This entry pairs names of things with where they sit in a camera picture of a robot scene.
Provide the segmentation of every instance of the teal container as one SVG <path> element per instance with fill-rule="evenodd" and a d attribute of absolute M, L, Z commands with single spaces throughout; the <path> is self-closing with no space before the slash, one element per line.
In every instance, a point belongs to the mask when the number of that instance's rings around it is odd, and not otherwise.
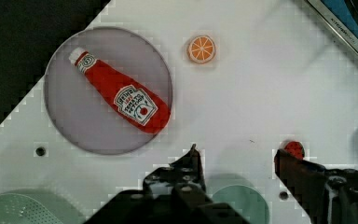
<path fill-rule="evenodd" d="M 216 203 L 228 203 L 252 224 L 269 224 L 269 207 L 255 189 L 232 185 L 218 190 L 212 199 Z"/>
<path fill-rule="evenodd" d="M 36 189 L 0 194 L 0 223 L 80 224 L 85 218 L 65 199 Z"/>

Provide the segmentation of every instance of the green bowl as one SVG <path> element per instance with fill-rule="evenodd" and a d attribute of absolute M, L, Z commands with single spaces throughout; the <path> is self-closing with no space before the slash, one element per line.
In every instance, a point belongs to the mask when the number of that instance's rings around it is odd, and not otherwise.
<path fill-rule="evenodd" d="M 218 190 L 212 199 L 216 203 L 228 203 L 252 224 L 269 224 L 269 207 L 255 189 L 232 185 Z"/>

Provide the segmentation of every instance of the ketchup bottle label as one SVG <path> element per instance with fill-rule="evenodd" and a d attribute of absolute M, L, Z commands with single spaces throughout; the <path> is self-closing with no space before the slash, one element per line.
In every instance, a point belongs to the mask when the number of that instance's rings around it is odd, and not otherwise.
<path fill-rule="evenodd" d="M 91 68 L 94 64 L 97 63 L 97 59 L 92 55 L 87 53 L 77 64 L 77 68 L 82 73 L 86 73 L 86 71 Z"/>
<path fill-rule="evenodd" d="M 132 85 L 121 88 L 115 97 L 114 104 L 117 105 L 121 114 L 143 126 L 158 110 L 156 104 L 142 88 L 137 90 Z"/>

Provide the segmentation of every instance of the screw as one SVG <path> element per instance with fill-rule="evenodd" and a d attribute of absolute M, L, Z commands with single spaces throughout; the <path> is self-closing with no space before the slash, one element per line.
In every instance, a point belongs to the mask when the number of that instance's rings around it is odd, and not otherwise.
<path fill-rule="evenodd" d="M 144 197 L 143 194 L 132 194 L 132 195 L 131 195 L 131 198 L 132 198 L 132 199 L 136 199 L 136 200 L 142 199 L 143 197 Z"/>
<path fill-rule="evenodd" d="M 156 175 L 151 175 L 151 176 L 149 176 L 149 177 L 148 177 L 148 179 L 151 179 L 151 180 L 158 180 L 158 179 L 159 179 L 159 177 L 158 177 L 158 176 L 156 176 Z"/>
<path fill-rule="evenodd" d="M 358 194 L 358 187 L 350 187 L 350 191 Z"/>
<path fill-rule="evenodd" d="M 191 179 L 191 177 L 190 177 L 189 175 L 185 175 L 185 176 L 183 176 L 183 179 L 184 179 L 185 181 L 189 181 L 189 180 Z"/>
<path fill-rule="evenodd" d="M 193 169 L 184 167 L 184 168 L 181 169 L 181 171 L 183 171 L 183 172 L 192 172 Z"/>
<path fill-rule="evenodd" d="M 161 169 L 166 170 L 166 171 L 170 171 L 173 170 L 173 167 L 161 167 Z"/>
<path fill-rule="evenodd" d="M 43 157 L 46 155 L 46 149 L 43 147 L 39 147 L 36 149 L 36 155 Z"/>
<path fill-rule="evenodd" d="M 345 169 L 344 171 L 348 174 L 354 174 L 356 172 L 354 169 Z"/>
<path fill-rule="evenodd" d="M 281 193 L 279 193 L 279 198 L 282 200 L 287 200 L 289 198 L 289 194 L 287 194 L 286 191 L 282 191 Z"/>
<path fill-rule="evenodd" d="M 339 189 L 340 187 L 344 186 L 346 183 L 347 183 L 347 179 L 337 175 L 330 176 L 327 181 L 327 184 L 332 189 Z"/>
<path fill-rule="evenodd" d="M 184 192 L 189 192 L 192 190 L 192 188 L 190 186 L 185 186 L 185 187 L 182 187 L 181 190 Z"/>
<path fill-rule="evenodd" d="M 337 171 L 336 170 L 326 170 L 324 171 L 327 175 L 336 175 Z"/>

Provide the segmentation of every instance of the black background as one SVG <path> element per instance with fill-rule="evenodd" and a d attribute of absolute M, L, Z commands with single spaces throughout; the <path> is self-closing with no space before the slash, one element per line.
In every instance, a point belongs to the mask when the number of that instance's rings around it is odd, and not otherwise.
<path fill-rule="evenodd" d="M 0 123 L 41 78 L 60 44 L 107 0 L 0 1 Z"/>

